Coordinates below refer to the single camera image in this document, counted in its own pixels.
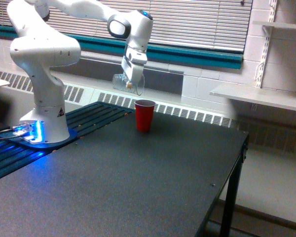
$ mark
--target window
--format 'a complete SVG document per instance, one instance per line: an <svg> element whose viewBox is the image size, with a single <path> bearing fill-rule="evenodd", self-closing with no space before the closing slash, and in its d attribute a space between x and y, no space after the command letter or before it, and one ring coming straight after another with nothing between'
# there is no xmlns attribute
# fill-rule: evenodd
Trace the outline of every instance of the window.
<svg viewBox="0 0 296 237"><path fill-rule="evenodd" d="M243 52L252 0L99 0L119 11L142 9L154 19L150 43ZM0 0L0 25L11 26L10 0ZM105 22L50 9L48 24L63 33L112 38Z"/></svg>

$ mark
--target red plastic cup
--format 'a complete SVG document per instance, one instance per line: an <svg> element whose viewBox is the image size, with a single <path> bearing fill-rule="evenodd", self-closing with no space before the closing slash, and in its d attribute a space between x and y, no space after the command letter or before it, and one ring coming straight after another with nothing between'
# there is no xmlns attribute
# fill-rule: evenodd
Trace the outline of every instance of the red plastic cup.
<svg viewBox="0 0 296 237"><path fill-rule="evenodd" d="M135 102L137 129L139 131L150 131L155 104L151 100L137 100Z"/></svg>

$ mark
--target window sill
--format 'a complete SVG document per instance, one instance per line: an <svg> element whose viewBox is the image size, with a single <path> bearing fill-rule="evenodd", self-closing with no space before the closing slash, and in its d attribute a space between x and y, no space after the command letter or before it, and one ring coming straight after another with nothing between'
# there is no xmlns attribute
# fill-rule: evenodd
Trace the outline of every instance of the window sill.
<svg viewBox="0 0 296 237"><path fill-rule="evenodd" d="M77 39L83 50L93 50L119 56L122 56L124 53L124 41L70 34L67 35ZM17 35L12 27L0 26L0 37L14 39L17 37ZM211 66L232 69L241 69L243 61L242 54L187 49L153 44L148 46L147 57L150 61L161 61L171 64L184 64L187 66Z"/></svg>

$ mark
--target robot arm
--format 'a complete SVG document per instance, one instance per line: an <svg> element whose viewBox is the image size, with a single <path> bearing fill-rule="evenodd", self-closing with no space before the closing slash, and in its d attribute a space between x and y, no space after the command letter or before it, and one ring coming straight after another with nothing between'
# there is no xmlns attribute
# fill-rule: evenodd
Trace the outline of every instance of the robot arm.
<svg viewBox="0 0 296 237"><path fill-rule="evenodd" d="M35 132L24 137L33 144L57 143L69 137L64 85L51 75L50 67L74 64L81 55L75 39L42 19L48 17L50 6L75 17L107 21L112 36L126 39L122 68L127 85L141 81L152 30L152 18L146 12L121 13L96 0L12 0L7 13L19 38L11 43L10 54L33 84L35 107L20 119L21 123L35 124Z"/></svg>
<svg viewBox="0 0 296 237"><path fill-rule="evenodd" d="M152 17L140 10L121 13L96 0L27 0L35 6L41 18L49 15L49 6L77 17L98 19L108 23L109 33L119 39L126 39L122 68L129 81L135 85L142 78L147 63L147 46L150 39Z"/></svg>

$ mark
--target tabletop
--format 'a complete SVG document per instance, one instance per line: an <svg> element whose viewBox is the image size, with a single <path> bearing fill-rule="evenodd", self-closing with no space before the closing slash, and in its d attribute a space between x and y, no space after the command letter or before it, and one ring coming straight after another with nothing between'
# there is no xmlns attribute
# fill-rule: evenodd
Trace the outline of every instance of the tabletop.
<svg viewBox="0 0 296 237"><path fill-rule="evenodd" d="M0 237L193 237L247 136L132 113L0 179Z"/></svg>

